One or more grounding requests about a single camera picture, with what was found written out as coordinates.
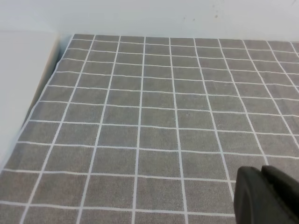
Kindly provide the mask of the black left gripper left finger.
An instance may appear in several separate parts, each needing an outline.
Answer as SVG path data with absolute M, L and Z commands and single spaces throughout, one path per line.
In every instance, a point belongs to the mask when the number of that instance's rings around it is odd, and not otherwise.
M 237 224 L 290 224 L 269 183 L 255 167 L 238 168 L 234 195 Z

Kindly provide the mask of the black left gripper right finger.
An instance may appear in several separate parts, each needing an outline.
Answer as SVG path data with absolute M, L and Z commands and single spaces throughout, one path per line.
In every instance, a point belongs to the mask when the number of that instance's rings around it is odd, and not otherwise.
M 262 175 L 269 183 L 281 210 L 295 224 L 299 223 L 299 182 L 274 166 L 262 166 Z

